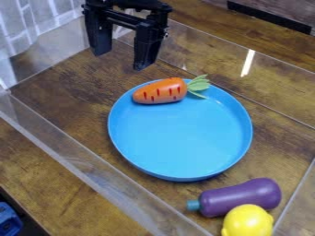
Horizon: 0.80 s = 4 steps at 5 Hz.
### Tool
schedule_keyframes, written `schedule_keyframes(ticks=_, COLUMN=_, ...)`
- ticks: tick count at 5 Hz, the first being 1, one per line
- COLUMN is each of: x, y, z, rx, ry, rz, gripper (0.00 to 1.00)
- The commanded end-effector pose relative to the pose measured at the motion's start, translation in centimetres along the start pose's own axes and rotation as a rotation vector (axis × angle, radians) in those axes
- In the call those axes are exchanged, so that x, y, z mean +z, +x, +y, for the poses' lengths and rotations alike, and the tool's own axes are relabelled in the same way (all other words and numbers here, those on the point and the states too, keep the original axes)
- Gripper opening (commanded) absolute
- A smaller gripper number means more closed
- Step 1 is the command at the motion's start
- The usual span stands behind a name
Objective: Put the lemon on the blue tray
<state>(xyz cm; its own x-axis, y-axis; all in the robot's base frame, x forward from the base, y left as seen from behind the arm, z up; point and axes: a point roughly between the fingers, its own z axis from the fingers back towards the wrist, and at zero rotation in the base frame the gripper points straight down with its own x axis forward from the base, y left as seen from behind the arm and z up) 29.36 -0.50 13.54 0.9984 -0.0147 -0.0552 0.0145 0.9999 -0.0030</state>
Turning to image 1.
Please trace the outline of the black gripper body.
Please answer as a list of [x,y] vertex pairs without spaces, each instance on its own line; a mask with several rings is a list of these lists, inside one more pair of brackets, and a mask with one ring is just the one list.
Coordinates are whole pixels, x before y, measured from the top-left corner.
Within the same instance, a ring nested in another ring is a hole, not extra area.
[[[158,29],[166,29],[169,13],[173,7],[161,0],[86,0],[83,4],[86,17],[100,24],[119,24],[133,30],[142,22],[151,23]],[[133,9],[137,12],[150,11],[146,19],[138,18],[123,10]]]

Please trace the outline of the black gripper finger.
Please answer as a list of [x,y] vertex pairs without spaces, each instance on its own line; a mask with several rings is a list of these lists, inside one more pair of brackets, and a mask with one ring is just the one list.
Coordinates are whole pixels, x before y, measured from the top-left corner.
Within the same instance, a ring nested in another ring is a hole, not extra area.
[[135,26],[134,69],[141,71],[157,61],[162,43],[167,35],[167,24],[141,22]]
[[96,56],[113,50],[113,28],[104,15],[95,12],[86,12],[87,38],[90,48]]

